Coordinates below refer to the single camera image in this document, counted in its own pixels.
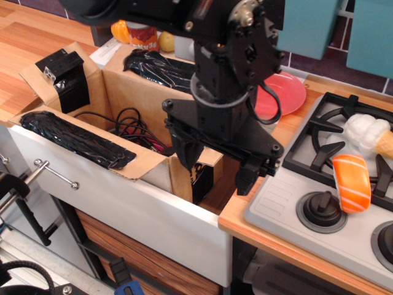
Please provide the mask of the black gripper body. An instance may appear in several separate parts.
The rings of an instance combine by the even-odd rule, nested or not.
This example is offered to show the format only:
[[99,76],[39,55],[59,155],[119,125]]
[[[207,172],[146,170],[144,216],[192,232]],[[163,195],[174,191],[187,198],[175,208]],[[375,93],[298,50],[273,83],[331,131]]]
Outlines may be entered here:
[[266,175],[275,175],[284,149],[262,127],[281,118],[281,111],[270,119],[261,119],[255,111],[257,89],[249,87],[235,101],[217,104],[199,82],[192,79],[192,100],[167,99],[162,103],[167,113],[166,127],[194,130],[204,147],[225,154],[241,164],[259,161],[267,169]]

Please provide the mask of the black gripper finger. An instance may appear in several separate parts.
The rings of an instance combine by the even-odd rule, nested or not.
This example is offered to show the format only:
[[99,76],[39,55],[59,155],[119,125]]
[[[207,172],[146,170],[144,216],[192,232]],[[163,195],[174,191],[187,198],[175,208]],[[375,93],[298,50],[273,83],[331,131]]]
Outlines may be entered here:
[[204,150],[199,134],[177,126],[170,128],[170,134],[177,158],[187,170],[191,170]]
[[250,193],[258,178],[266,174],[267,169],[259,161],[248,160],[241,164],[235,179],[237,194],[245,196]]

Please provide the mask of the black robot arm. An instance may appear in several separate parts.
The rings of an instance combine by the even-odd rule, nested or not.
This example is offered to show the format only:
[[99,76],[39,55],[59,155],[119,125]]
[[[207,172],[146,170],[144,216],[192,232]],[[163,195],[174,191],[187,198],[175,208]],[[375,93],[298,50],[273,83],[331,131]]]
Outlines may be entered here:
[[257,92],[281,71],[276,44],[284,1],[62,1],[81,23],[110,25],[126,20],[193,40],[195,73],[191,100],[167,99],[166,127],[174,151],[192,168],[204,148],[240,164],[235,184],[247,195],[259,177],[274,175],[284,149],[264,129],[281,112],[261,119]]

